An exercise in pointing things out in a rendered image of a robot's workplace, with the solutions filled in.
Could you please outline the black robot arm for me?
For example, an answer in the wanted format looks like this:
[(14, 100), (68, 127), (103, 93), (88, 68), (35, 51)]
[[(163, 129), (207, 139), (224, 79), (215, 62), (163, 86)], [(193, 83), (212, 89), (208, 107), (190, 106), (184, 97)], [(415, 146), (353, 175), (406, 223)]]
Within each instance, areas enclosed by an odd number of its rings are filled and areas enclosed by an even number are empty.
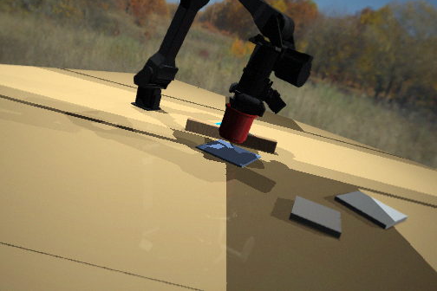
[[(135, 102), (132, 105), (147, 111), (160, 110), (161, 89), (166, 89), (179, 68), (175, 67), (175, 57), (186, 37), (198, 10), (210, 0), (180, 0), (173, 20), (166, 32), (160, 49), (146, 62), (144, 68), (134, 76), (138, 86)], [(296, 51), (294, 41), (295, 22), (282, 11), (265, 0), (239, 0), (253, 16), (261, 34), (250, 37), (256, 44), (248, 64), (262, 71), (274, 74), (277, 78), (301, 87), (309, 78), (312, 55)], [(264, 39), (269, 38), (269, 42)], [(281, 52), (276, 50), (281, 49)], [(259, 95), (261, 101), (277, 114), (286, 104), (271, 83), (266, 83)]]

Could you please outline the dark red cup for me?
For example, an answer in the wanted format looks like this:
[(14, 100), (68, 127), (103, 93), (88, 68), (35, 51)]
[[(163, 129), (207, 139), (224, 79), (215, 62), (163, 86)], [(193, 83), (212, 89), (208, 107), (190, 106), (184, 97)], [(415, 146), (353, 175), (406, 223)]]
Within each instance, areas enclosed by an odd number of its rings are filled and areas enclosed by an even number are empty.
[(255, 114), (241, 113), (231, 108), (231, 103), (226, 103), (224, 117), (219, 127), (219, 135), (234, 143), (243, 143), (251, 129)]

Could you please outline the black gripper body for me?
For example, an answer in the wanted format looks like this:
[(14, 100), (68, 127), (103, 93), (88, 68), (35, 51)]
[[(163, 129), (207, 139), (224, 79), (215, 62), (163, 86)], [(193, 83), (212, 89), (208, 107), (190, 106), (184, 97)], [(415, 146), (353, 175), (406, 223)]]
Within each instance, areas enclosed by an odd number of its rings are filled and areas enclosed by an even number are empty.
[(232, 83), (229, 89), (229, 93), (235, 93), (234, 106), (263, 117), (266, 108), (261, 101), (262, 98), (258, 97), (263, 92), (266, 83), (269, 84), (270, 75), (247, 63), (239, 83)]

